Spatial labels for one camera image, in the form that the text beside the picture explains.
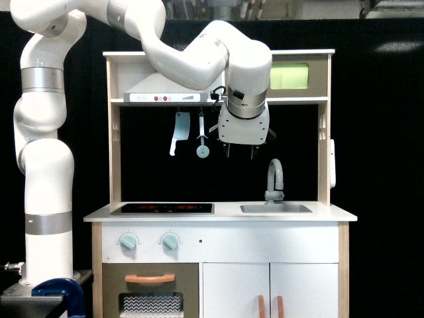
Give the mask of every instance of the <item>white cabinet door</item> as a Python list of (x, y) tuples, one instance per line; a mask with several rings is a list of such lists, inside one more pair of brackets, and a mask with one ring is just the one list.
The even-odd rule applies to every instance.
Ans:
[(271, 318), (278, 318), (282, 296), (284, 318), (337, 318), (338, 264), (272, 263)]
[(260, 318), (259, 295), (269, 317), (269, 270), (268, 263), (203, 263), (203, 317)]

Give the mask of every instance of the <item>blue clamp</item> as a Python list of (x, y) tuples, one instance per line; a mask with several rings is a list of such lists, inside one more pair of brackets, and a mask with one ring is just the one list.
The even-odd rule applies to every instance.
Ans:
[(63, 295), (69, 318), (85, 318), (84, 292), (81, 286), (69, 278), (54, 278), (35, 286), (31, 296)]

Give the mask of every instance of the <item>black curtain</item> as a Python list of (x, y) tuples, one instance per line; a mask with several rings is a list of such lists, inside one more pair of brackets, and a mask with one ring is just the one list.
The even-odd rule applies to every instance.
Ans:
[[(168, 21), (162, 40), (184, 49), (206, 25)], [(261, 21), (234, 23), (272, 50), (334, 48), (331, 134), (337, 185), (331, 202), (358, 216), (350, 224), (351, 317), (418, 317), (423, 192), (424, 20)], [(19, 58), (31, 34), (0, 12), (0, 264), (25, 259), (24, 177), (15, 164), (13, 107), (21, 95)], [(139, 41), (88, 19), (65, 61), (68, 118), (59, 136), (75, 157), (74, 268), (91, 268), (91, 225), (84, 216), (109, 202), (107, 86), (104, 51), (142, 50)], [(255, 160), (250, 149), (224, 158), (214, 140), (207, 159), (190, 139), (170, 158), (174, 108), (122, 112), (123, 198), (259, 200), (270, 159), (283, 162), (287, 199), (316, 198), (316, 106), (272, 107), (275, 142)], [(216, 113), (205, 110), (207, 126)]]

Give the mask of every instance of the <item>mint green knob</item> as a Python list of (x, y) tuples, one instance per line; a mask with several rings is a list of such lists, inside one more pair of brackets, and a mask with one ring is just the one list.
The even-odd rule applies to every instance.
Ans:
[(137, 245), (137, 238), (131, 233), (126, 233), (119, 239), (119, 245), (123, 250), (133, 250)]
[(170, 250), (175, 250), (178, 245), (178, 237), (174, 233), (166, 233), (162, 237), (162, 245)]

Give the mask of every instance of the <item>faucet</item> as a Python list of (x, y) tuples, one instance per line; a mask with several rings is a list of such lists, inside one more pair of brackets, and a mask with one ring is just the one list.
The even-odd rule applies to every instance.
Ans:
[(272, 159), (268, 168), (268, 185), (265, 191), (265, 204), (275, 204), (274, 201), (283, 201), (283, 168), (278, 159)]

